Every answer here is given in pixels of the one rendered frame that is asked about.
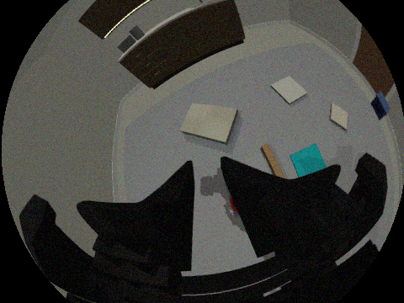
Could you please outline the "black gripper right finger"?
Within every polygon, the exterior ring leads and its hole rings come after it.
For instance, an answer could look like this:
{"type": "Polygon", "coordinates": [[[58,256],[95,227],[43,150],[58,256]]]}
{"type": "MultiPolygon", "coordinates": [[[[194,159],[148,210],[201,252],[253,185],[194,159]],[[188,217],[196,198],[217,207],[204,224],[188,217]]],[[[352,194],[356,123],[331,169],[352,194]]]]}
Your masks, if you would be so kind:
{"type": "Polygon", "coordinates": [[[337,182],[340,167],[333,164],[319,172],[287,179],[222,156],[222,176],[257,258],[274,251],[272,246],[300,203],[337,182]]]}

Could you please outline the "tan wooden curved bar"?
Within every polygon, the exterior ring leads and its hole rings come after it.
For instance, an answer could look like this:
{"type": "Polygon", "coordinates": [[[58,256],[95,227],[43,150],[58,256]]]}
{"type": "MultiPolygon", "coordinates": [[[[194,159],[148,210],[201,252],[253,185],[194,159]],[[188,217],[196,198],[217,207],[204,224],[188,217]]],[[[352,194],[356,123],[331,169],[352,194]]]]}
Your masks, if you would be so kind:
{"type": "Polygon", "coordinates": [[[280,171],[279,163],[276,161],[276,157],[274,157],[273,152],[270,151],[269,145],[263,145],[262,149],[263,155],[266,157],[269,167],[272,168],[273,175],[284,178],[282,171],[280,171]]]}

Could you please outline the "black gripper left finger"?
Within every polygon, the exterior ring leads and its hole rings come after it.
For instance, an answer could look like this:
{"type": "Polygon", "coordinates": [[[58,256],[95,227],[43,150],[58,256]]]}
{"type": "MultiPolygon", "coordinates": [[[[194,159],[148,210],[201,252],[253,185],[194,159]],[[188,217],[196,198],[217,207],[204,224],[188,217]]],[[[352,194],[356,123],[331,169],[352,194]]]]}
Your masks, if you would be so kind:
{"type": "Polygon", "coordinates": [[[193,162],[186,161],[161,188],[138,203],[82,201],[77,212],[95,232],[155,242],[181,272],[192,270],[193,162]]]}

